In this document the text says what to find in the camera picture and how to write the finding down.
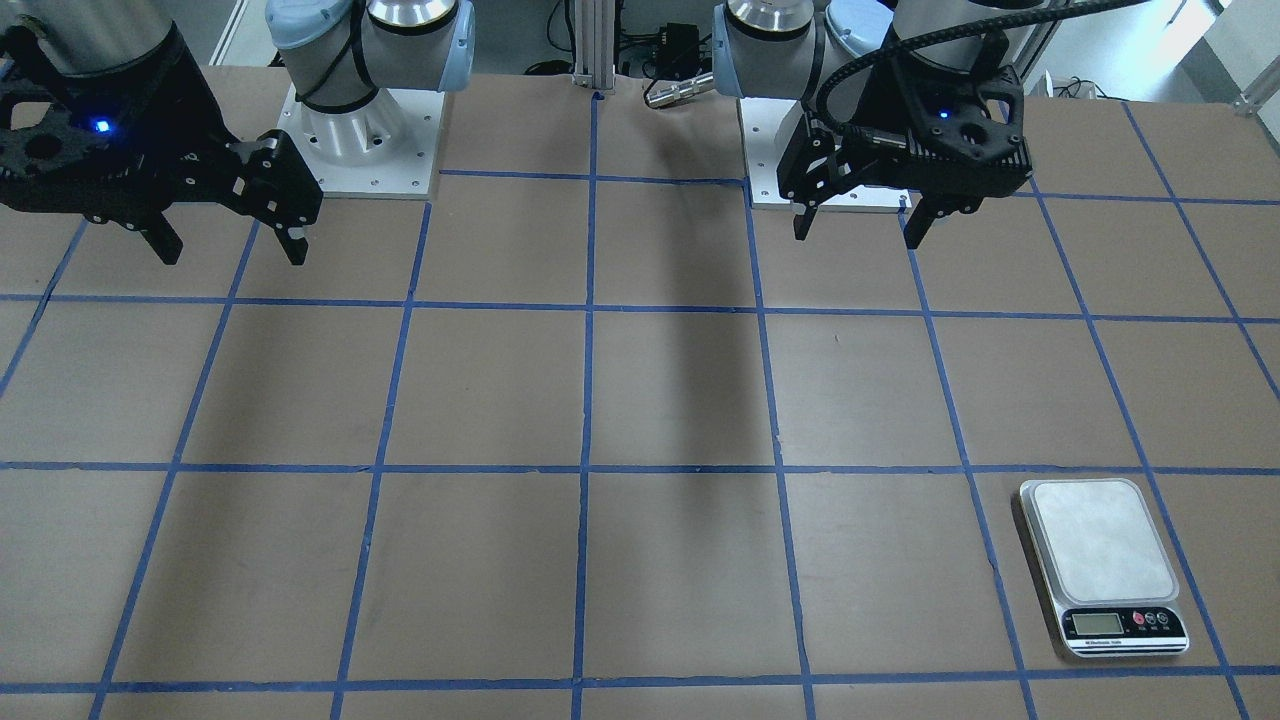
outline digital scale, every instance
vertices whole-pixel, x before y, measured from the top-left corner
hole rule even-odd
[[[1019,488],[1053,624],[1080,657],[1179,655],[1178,578],[1138,486],[1124,478]]]

